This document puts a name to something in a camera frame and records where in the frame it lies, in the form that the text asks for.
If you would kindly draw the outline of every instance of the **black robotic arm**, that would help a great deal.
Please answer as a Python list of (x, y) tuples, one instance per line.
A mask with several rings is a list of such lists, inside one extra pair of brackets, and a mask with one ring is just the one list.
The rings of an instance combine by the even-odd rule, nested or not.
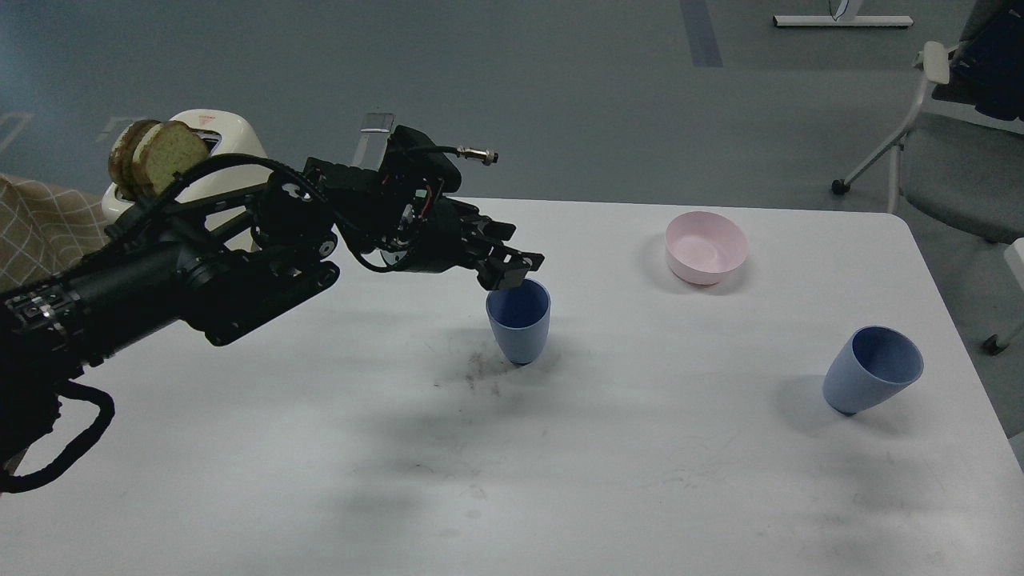
[[(0, 471), (0, 492), (39, 488), (60, 476), (102, 435), (114, 402), (72, 381), (84, 365), (176, 321), (225, 345), (326, 290), (341, 241), (376, 272), (473, 270), (486, 290), (521, 284), (544, 260), (505, 246), (513, 224), (444, 196), (461, 182), (445, 153), (484, 163), (497, 155), (435, 146), (398, 126), (379, 170), (310, 158), (300, 173), (265, 158), (224, 154), (197, 164), (156, 198), (137, 199), (108, 228), (110, 243), (70, 271), (0, 295), (0, 464), (52, 430), (58, 397), (96, 404), (99, 415), (41, 470)], [(187, 203), (176, 198), (215, 171), (257, 164), (263, 184)], [(243, 207), (215, 230), (206, 218)], [(224, 243), (250, 231), (255, 249)], [(380, 251), (382, 264), (367, 254)], [(131, 315), (122, 313), (131, 310)]]

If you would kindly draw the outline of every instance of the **cable connector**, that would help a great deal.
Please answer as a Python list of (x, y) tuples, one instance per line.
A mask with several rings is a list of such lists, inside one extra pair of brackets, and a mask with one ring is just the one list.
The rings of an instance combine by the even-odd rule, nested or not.
[(455, 155), (459, 158), (479, 160), (484, 166), (498, 163), (498, 153), (493, 150), (477, 150), (475, 148), (460, 146), (455, 151)]

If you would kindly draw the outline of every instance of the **gray floor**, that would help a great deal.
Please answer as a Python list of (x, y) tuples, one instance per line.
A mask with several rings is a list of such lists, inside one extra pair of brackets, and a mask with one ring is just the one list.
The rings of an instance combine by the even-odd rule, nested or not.
[[(971, 0), (867, 1), (907, 30), (775, 29), (827, 0), (0, 4), (0, 171), (101, 193), (130, 118), (236, 112), (268, 154), (348, 161), (362, 114), (493, 147), (467, 196), (881, 211), (885, 166), (827, 192), (902, 118), (925, 40)], [(938, 107), (973, 118), (972, 111)], [(1001, 247), (910, 224), (1008, 436), (1024, 430), (1024, 319)]]

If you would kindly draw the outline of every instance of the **blue cup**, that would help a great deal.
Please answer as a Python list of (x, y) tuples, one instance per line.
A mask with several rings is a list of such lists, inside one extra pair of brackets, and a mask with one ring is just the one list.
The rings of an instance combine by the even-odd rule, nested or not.
[(891, 328), (867, 326), (847, 340), (821, 392), (829, 406), (852, 416), (889, 400), (924, 370), (925, 360), (909, 338)]
[(529, 364), (541, 356), (551, 324), (551, 295), (536, 280), (487, 294), (487, 320), (505, 358)]

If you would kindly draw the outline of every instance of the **bread slice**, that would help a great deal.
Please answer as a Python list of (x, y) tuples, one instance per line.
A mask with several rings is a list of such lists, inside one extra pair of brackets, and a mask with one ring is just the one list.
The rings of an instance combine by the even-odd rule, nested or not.
[(132, 122), (125, 128), (106, 159), (106, 171), (111, 174), (111, 180), (118, 184), (121, 195), (127, 200), (134, 200), (137, 196), (137, 184), (131, 171), (131, 160), (135, 154), (135, 148), (145, 133), (160, 124), (158, 120), (139, 120)]
[(199, 164), (210, 155), (203, 138), (184, 122), (171, 120), (151, 127), (132, 155), (131, 173), (137, 193), (157, 196), (174, 175)]

